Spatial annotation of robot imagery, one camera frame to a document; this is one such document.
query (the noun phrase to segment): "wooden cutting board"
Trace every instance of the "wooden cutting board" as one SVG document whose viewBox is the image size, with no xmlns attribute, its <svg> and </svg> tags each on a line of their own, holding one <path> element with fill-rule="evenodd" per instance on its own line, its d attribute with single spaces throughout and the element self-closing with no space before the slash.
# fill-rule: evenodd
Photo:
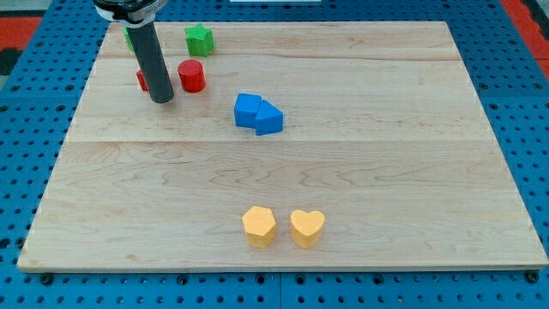
<svg viewBox="0 0 549 309">
<path fill-rule="evenodd" d="M 177 99 L 154 104 L 111 25 L 22 250 L 30 272 L 510 270 L 547 265 L 443 22 L 206 23 L 186 94 L 185 23 L 157 23 Z M 285 113 L 234 125 L 238 93 Z M 270 207 L 278 236 L 246 245 Z M 326 223 L 309 250 L 295 209 Z"/>
</svg>

